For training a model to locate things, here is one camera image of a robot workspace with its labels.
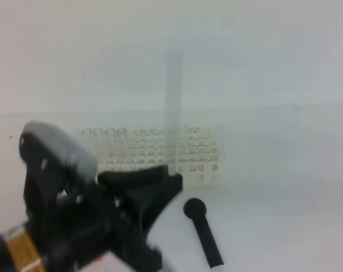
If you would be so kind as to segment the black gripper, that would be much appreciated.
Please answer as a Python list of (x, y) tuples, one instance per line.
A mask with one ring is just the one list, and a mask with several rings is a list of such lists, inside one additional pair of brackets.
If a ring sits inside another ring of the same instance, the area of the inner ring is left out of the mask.
[(77, 271), (106, 252), (135, 271), (162, 269), (162, 254), (147, 236), (182, 191), (182, 175), (160, 165), (82, 182), (53, 159), (24, 163), (27, 230), (47, 271)]

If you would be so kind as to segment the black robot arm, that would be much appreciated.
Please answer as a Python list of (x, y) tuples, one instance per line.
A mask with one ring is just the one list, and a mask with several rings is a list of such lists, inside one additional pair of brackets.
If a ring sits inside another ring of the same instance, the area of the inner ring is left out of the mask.
[(164, 165), (97, 173), (93, 156), (73, 141), (20, 138), (27, 166), (27, 221), (0, 234), (0, 271), (79, 271), (106, 252), (134, 271), (161, 271), (147, 244), (158, 216), (182, 191)]

